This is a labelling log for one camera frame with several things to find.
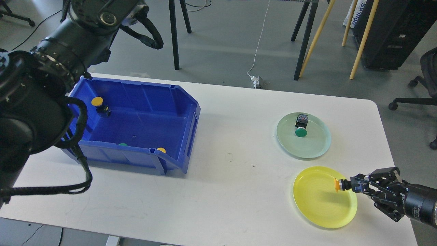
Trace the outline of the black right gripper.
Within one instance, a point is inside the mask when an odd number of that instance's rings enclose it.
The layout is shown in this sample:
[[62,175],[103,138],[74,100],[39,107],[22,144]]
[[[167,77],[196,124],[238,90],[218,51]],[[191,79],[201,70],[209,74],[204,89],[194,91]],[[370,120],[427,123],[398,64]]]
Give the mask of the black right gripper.
[[406,182],[398,167],[357,174],[351,186],[353,192],[370,196],[373,205],[395,222],[406,216],[436,228],[436,189]]

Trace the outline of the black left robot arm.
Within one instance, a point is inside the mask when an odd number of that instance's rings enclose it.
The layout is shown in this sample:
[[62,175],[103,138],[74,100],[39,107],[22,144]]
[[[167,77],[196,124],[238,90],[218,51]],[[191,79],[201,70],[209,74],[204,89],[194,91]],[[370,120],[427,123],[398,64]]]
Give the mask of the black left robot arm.
[[[92,183],[79,147],[87,122],[86,104],[68,97],[92,65],[107,62],[123,30],[154,49],[163,40],[148,19],[143,0],[64,0],[61,25],[30,51],[1,50],[1,205],[12,196],[80,194]],[[18,187],[28,158],[50,147],[71,149],[86,180],[66,186]]]

